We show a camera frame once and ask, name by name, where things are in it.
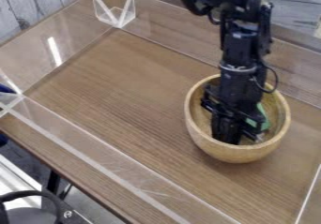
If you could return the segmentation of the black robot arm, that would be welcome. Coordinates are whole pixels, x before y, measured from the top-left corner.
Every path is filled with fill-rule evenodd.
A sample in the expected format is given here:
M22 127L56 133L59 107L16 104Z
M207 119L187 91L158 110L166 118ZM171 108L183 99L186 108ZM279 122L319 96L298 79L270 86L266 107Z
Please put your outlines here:
M196 16L219 27L220 77L207 83L200 106L211 112L211 136L238 144L255 140L265 131L267 117L261 109L269 66L263 56L271 44L270 0L180 0Z

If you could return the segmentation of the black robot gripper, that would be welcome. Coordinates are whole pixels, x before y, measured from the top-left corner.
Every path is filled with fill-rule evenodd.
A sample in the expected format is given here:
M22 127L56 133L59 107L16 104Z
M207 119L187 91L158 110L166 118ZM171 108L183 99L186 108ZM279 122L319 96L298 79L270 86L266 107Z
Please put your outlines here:
M261 133L254 133L246 124L255 105L263 96L267 69L262 65L236 67L219 65L219 83L207 83L200 98L200 106L211 113L211 136L220 142L238 144L246 136L258 140Z

